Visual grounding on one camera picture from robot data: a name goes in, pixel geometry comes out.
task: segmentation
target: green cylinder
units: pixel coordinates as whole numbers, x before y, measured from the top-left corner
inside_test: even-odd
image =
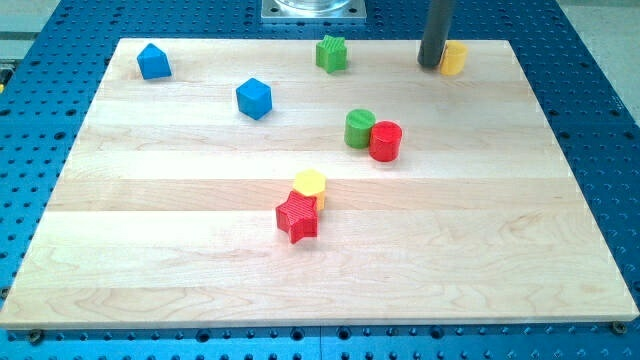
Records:
[[[369,110],[355,109],[347,114],[344,129],[344,142],[355,149],[369,146],[371,128],[376,123],[376,116]]]

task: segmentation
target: blue pentagonal prism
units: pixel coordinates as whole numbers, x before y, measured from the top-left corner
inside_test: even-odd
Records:
[[[145,80],[171,76],[167,54],[151,43],[138,55],[138,65]]]
[[[251,78],[236,89],[238,109],[258,120],[271,110],[271,88]]]

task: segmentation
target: red cylinder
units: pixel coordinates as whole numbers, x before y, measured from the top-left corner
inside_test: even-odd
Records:
[[[371,141],[369,142],[369,155],[381,161],[393,161],[400,152],[400,140],[402,129],[392,121],[380,121],[371,129]]]

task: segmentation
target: toy block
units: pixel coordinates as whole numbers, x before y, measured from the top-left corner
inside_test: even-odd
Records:
[[[149,43],[138,55],[138,66],[145,80],[171,76],[167,54]]]
[[[336,70],[345,70],[347,48],[344,46],[344,38],[325,35],[324,39],[316,44],[316,65],[324,68],[329,74]]]
[[[460,41],[448,40],[445,44],[440,73],[442,75],[457,75],[464,68],[467,59],[467,46]]]
[[[381,161],[393,161],[400,152],[402,129],[392,121],[381,121],[371,129],[369,155]]]
[[[304,237],[318,236],[316,198],[291,191],[287,201],[276,207],[278,229],[289,234],[289,241],[297,243]]]
[[[324,209],[324,192],[327,178],[316,170],[309,169],[296,174],[293,181],[293,190],[304,196],[313,196],[317,199],[316,209]]]
[[[369,110],[355,109],[347,114],[344,129],[344,142],[354,149],[369,146],[371,128],[376,123],[376,116]]]
[[[247,80],[236,89],[238,110],[258,120],[271,111],[271,88],[254,78]]]

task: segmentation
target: blue pegboard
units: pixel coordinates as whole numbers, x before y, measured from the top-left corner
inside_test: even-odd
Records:
[[[0,96],[0,287],[18,271],[121,37],[419,39],[428,5],[369,0],[365,24],[275,25],[260,24],[256,0],[62,0]],[[640,130],[558,5],[458,0],[450,36],[511,42],[638,302]],[[31,342],[0,330],[0,359],[640,358],[640,321],[622,325],[52,331]]]

